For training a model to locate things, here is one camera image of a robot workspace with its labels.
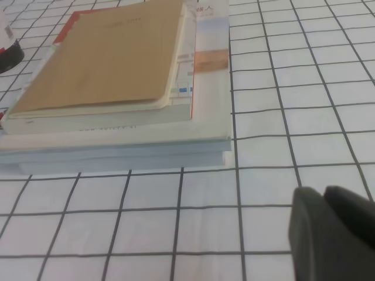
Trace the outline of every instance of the table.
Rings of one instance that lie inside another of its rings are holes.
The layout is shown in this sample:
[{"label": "table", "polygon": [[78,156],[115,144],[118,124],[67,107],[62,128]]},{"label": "table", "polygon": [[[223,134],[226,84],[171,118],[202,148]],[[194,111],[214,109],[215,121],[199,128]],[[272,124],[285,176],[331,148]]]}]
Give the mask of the table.
[{"label": "table", "polygon": [[[25,59],[0,75],[0,108],[73,11],[136,2],[2,0]],[[375,1],[230,0],[229,10],[226,165],[1,175],[1,280],[292,281],[295,187],[337,184],[373,201]]]}]

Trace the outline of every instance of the barcode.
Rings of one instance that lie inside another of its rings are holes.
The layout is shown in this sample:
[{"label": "barcode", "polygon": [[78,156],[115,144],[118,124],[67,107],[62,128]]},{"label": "barcode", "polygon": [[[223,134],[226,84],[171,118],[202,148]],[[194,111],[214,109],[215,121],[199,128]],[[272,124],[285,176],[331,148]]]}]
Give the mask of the barcode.
[{"label": "barcode", "polygon": [[5,32],[8,35],[9,39],[13,39],[13,32],[9,25],[5,28]]}]

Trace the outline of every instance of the stack of books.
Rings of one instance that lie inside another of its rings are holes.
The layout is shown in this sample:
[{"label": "stack of books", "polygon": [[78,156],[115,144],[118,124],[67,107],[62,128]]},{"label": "stack of books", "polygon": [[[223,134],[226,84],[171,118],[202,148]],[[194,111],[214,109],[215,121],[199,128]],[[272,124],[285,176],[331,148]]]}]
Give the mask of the stack of books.
[{"label": "stack of books", "polygon": [[25,173],[223,164],[231,149],[226,1],[72,14],[1,120]]}]

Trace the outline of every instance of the brown book cover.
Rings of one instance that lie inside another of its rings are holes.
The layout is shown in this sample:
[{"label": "brown book cover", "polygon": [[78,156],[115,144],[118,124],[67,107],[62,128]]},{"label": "brown book cover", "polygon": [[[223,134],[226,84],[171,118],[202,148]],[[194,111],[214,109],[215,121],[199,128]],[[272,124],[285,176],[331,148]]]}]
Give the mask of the brown book cover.
[{"label": "brown book cover", "polygon": [[161,98],[182,5],[152,0],[82,16],[12,113]]}]

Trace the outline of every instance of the bottle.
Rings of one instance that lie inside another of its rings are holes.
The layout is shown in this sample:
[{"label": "bottle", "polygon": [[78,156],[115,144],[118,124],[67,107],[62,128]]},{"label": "bottle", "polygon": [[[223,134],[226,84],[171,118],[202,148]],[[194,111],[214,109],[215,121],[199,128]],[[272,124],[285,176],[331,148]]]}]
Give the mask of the bottle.
[{"label": "bottle", "polygon": [[0,9],[0,74],[19,64],[25,54]]}]

